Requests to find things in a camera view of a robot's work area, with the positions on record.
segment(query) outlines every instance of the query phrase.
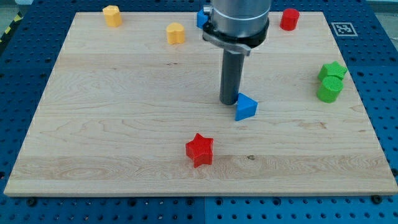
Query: red star block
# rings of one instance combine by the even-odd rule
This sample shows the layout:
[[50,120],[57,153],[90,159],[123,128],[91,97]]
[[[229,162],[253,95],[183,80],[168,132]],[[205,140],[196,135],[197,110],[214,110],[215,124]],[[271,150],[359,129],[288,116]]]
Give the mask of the red star block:
[[195,138],[185,145],[187,156],[193,160],[194,168],[202,165],[211,165],[213,162],[213,139],[204,138],[196,134]]

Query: blue pegboard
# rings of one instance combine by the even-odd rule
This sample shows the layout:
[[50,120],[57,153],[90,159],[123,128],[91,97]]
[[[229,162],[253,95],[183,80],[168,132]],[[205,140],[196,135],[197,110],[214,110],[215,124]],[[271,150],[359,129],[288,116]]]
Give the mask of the blue pegboard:
[[[0,58],[0,189],[76,12],[199,11],[208,0],[36,0]],[[398,169],[398,53],[363,0],[278,0],[272,11],[323,11],[352,23],[357,37],[332,31],[392,168]],[[398,197],[8,198],[0,223],[397,223]]]

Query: red block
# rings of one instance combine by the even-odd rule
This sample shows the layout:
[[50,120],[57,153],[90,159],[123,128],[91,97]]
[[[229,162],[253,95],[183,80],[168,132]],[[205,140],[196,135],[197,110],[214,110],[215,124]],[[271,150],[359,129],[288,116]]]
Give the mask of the red block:
[[299,17],[300,13],[296,9],[285,9],[282,20],[280,21],[280,28],[287,31],[296,29]]
[[195,138],[185,145],[187,156],[193,160],[194,168],[202,165],[211,165],[213,162],[213,139],[204,138],[196,134]]

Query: green cylinder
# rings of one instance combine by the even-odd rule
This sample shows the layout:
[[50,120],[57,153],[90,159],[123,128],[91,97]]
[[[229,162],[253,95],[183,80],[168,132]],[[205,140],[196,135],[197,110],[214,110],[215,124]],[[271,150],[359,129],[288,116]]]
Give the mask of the green cylinder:
[[337,96],[343,90],[343,82],[336,77],[326,77],[322,80],[322,84],[318,90],[317,96],[319,100],[325,103],[336,101]]

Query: green star block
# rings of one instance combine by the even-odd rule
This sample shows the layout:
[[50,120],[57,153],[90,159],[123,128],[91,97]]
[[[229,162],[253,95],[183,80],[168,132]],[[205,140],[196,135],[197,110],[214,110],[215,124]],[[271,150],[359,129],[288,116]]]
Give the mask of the green star block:
[[337,77],[326,77],[322,80],[322,84],[318,90],[317,96],[319,100],[325,103],[336,101],[337,96],[343,90],[344,84]]
[[339,78],[340,80],[343,80],[346,72],[347,68],[341,66],[338,62],[323,64],[319,72],[318,78],[322,81],[325,77],[333,76]]

